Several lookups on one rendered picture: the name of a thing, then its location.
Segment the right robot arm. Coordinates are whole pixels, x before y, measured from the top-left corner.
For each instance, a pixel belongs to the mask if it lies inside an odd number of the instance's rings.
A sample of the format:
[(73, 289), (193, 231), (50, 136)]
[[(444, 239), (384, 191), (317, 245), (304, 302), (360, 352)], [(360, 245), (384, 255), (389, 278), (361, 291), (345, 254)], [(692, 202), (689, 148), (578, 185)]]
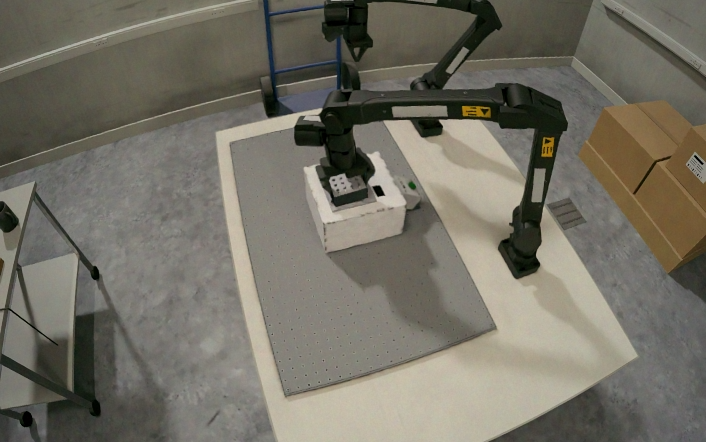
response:
[[(325, 22), (322, 22), (323, 37), (330, 43), (342, 34), (345, 34), (349, 41), (360, 40), (361, 25), (359, 25), (359, 23), (365, 23), (368, 20), (367, 3), (372, 2), (398, 2), (427, 5), (456, 9), (477, 15), (471, 26), (439, 63), (430, 72), (425, 73), (422, 77), (416, 78), (411, 82), (410, 90), (443, 89), (450, 77), (481, 42), (489, 34), (496, 29), (499, 31), (502, 27), (502, 23), (493, 5), (488, 0), (326, 0), (324, 2)], [(356, 25), (349, 23), (348, 20), (355, 22)], [(443, 125), (439, 120), (413, 121), (423, 134), (443, 130)]]

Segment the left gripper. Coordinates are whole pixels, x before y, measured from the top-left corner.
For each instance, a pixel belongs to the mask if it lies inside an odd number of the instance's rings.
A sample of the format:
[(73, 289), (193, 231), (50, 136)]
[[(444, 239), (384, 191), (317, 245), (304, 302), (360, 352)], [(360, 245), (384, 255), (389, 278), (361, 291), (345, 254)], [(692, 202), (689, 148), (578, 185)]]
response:
[[(336, 152), (329, 148), (332, 165), (329, 164), (327, 157), (320, 159), (320, 165), (315, 166), (315, 171), (323, 189), (325, 189), (332, 197), (331, 177), (335, 177), (345, 173), (346, 178), (352, 178), (361, 175), (367, 185), (370, 178), (375, 173), (375, 166), (370, 157), (366, 153), (363, 154), (361, 148), (356, 148), (353, 145), (347, 152)], [(355, 153), (357, 152), (357, 158)], [(322, 168), (323, 169), (322, 169)], [(324, 170), (324, 171), (323, 171)], [(325, 172), (325, 173), (324, 173)], [(366, 173), (366, 174), (365, 174)]]

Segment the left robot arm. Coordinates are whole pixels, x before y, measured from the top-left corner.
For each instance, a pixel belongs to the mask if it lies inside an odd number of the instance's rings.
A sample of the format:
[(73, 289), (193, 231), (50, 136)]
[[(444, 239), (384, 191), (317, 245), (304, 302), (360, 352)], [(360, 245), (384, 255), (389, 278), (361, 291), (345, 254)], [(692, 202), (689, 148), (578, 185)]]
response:
[(485, 120), (500, 122), (501, 129), (534, 129), (523, 197), (509, 223), (514, 231), (499, 246), (516, 276), (540, 267), (536, 253), (542, 244), (543, 207), (560, 137), (568, 127), (560, 101), (519, 83), (496, 83), (487, 89), (341, 89), (328, 94), (319, 114), (299, 116), (294, 140), (297, 146), (324, 145), (330, 165), (329, 148), (342, 153), (353, 145), (356, 148), (353, 125), (394, 120)]

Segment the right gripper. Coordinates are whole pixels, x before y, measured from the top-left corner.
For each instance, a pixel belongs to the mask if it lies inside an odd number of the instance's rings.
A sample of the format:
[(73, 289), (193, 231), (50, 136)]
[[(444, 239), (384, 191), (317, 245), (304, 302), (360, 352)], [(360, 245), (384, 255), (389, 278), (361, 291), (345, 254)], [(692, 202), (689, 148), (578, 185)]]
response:
[[(359, 25), (361, 25), (361, 39), (360, 40), (349, 41), (348, 38), (346, 37), (346, 35), (343, 34), (343, 39), (345, 40), (345, 43), (346, 43), (348, 49), (350, 50), (350, 53), (351, 53), (355, 62), (359, 62), (360, 59), (362, 58), (363, 54), (366, 52), (366, 50), (368, 48), (373, 47), (373, 40), (367, 33), (368, 20), (365, 23), (359, 23)], [(362, 47), (362, 48), (360, 48), (360, 47)], [(357, 57), (354, 53), (354, 48), (360, 48)]]

